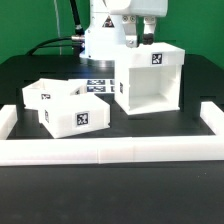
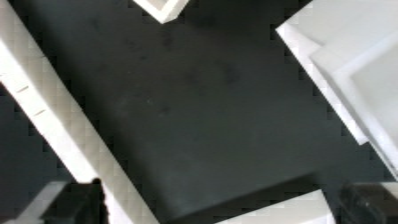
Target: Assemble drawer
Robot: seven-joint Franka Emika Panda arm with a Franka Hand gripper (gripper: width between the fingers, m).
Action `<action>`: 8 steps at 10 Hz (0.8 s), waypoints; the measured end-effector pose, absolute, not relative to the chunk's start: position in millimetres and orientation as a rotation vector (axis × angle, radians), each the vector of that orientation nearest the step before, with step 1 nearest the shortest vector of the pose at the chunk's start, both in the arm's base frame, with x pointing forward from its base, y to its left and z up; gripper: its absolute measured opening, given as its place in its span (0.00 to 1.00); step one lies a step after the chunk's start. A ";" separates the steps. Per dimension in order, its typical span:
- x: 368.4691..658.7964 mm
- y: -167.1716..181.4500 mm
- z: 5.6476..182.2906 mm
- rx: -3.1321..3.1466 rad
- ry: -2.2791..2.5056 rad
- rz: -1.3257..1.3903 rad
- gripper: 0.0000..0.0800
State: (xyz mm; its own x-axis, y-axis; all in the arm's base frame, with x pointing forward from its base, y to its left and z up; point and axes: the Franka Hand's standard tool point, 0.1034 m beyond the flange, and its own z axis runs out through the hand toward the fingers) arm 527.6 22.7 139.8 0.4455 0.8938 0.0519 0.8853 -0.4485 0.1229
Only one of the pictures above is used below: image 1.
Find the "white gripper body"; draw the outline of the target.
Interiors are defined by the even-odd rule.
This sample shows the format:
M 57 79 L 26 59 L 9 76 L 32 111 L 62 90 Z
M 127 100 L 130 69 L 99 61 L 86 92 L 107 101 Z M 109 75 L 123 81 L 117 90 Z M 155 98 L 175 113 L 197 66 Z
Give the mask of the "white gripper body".
M 164 17 L 168 0 L 109 0 L 109 12 L 120 15 Z

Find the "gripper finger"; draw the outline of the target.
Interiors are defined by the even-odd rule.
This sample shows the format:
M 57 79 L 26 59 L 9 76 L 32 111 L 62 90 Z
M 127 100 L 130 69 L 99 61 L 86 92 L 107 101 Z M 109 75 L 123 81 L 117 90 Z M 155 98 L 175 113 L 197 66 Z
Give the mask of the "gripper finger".
M 144 45 L 151 45 L 154 42 L 154 32 L 156 28 L 156 18 L 148 16 L 144 18 L 144 31 L 142 42 Z
M 122 25 L 126 38 L 126 46 L 137 47 L 138 46 L 137 17 L 133 15 L 123 15 Z

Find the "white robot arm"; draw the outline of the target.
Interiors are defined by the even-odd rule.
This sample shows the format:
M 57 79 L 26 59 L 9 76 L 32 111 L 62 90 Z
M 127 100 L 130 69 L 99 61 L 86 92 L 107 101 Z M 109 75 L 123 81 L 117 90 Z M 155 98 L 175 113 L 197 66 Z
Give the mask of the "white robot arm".
M 168 0 L 90 0 L 90 25 L 85 31 L 87 61 L 113 61 L 119 45 L 139 45 L 137 21 L 144 18 L 143 43 L 154 42 L 156 19 L 165 17 Z

